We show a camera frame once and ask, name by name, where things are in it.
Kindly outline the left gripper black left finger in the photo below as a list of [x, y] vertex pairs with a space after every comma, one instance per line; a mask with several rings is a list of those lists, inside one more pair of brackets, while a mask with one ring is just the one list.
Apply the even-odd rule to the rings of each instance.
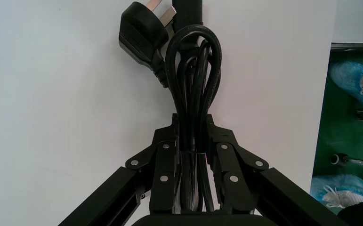
[[163, 217], [174, 214], [177, 139], [178, 119], [173, 114], [171, 125], [155, 130], [150, 146], [128, 159], [60, 225], [123, 226], [141, 196], [150, 192], [150, 214], [134, 225], [163, 226]]

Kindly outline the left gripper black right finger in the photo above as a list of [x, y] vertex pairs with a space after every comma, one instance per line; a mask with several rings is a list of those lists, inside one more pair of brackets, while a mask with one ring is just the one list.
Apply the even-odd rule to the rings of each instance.
[[223, 215], [231, 226], [343, 226], [305, 190], [242, 148], [232, 130], [206, 119], [206, 153]]

